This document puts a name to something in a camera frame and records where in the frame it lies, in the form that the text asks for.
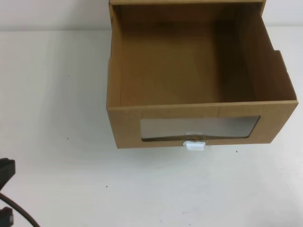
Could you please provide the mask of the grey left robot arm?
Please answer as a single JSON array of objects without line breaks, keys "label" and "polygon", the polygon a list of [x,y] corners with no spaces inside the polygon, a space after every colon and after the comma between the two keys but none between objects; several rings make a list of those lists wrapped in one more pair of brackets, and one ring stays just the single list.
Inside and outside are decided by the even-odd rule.
[{"label": "grey left robot arm", "polygon": [[[0,189],[2,190],[5,184],[15,174],[15,161],[8,158],[0,159]],[[0,226],[11,227],[14,224],[13,211],[9,207],[0,209]]]}]

